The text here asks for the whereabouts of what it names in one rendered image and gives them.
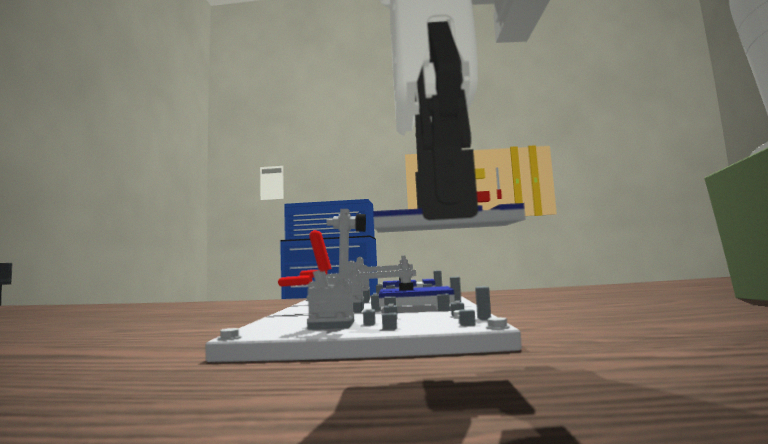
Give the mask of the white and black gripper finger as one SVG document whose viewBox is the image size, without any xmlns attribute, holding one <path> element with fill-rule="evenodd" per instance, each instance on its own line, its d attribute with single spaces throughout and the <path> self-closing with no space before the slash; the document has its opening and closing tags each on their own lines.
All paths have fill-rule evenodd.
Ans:
<svg viewBox="0 0 768 444">
<path fill-rule="evenodd" d="M 419 152 L 422 213 L 427 220 L 478 213 L 474 150 L 461 59 L 447 21 L 427 22 L 436 93 L 426 98 L 423 66 L 417 81 L 423 150 Z M 431 118 L 432 116 L 432 127 Z"/>
<path fill-rule="evenodd" d="M 424 152 L 422 143 L 421 121 L 420 114 L 415 115 L 415 127 L 416 127 L 416 147 L 417 147 L 417 168 L 418 172 L 415 172 L 416 179 L 416 195 L 417 195 L 417 209 L 422 208 L 421 198 L 421 182 L 420 182 L 420 166 L 419 166 L 419 152 Z"/>
</svg>

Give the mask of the blue rectangular block with white slot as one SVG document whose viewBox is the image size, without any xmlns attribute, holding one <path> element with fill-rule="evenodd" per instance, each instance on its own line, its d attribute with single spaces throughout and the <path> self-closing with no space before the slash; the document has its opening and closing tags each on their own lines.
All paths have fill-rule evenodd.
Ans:
<svg viewBox="0 0 768 444">
<path fill-rule="evenodd" d="M 432 287 L 435 287 L 435 280 L 434 279 L 422 279 L 422 282 L 416 282 L 416 280 L 411 280 L 413 282 L 413 288 L 421 288 L 423 287 L 423 284 L 432 283 Z M 386 285 L 395 285 L 395 289 L 399 289 L 399 283 L 401 281 L 383 281 L 383 289 L 386 289 Z"/>
</svg>

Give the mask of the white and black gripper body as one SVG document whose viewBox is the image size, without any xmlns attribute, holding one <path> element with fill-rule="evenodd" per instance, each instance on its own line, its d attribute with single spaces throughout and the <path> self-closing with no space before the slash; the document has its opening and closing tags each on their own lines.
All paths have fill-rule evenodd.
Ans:
<svg viewBox="0 0 768 444">
<path fill-rule="evenodd" d="M 422 65 L 426 98 L 437 95 L 435 70 L 433 63 L 429 63 L 427 22 L 441 22 L 447 19 L 459 56 L 461 56 L 460 59 L 462 58 L 462 77 L 464 80 L 461 89 L 465 90 L 467 110 L 469 111 L 478 84 L 478 57 L 472 0 L 379 1 L 390 9 L 397 132 L 405 135 L 405 130 L 412 131 L 415 115 L 420 114 L 416 84 Z"/>
</svg>

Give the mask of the blue metal plate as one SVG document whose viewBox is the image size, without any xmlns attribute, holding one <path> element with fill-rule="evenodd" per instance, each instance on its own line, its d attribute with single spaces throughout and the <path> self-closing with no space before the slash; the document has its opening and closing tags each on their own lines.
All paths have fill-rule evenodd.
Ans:
<svg viewBox="0 0 768 444">
<path fill-rule="evenodd" d="M 450 304 L 454 300 L 454 289 L 448 286 L 421 287 L 413 290 L 381 289 L 379 307 L 384 307 L 384 297 L 395 296 L 396 306 L 438 305 L 437 294 L 449 294 Z"/>
</svg>

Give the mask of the blue rectangular block with white band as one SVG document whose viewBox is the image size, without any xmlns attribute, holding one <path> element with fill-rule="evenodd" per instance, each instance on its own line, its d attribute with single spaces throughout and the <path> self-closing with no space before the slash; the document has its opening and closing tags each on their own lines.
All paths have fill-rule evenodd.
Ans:
<svg viewBox="0 0 768 444">
<path fill-rule="evenodd" d="M 472 218 L 427 220 L 421 209 L 373 211 L 374 228 L 378 233 L 506 226 L 526 220 L 524 203 L 499 204 L 489 210 L 478 205 Z"/>
</svg>

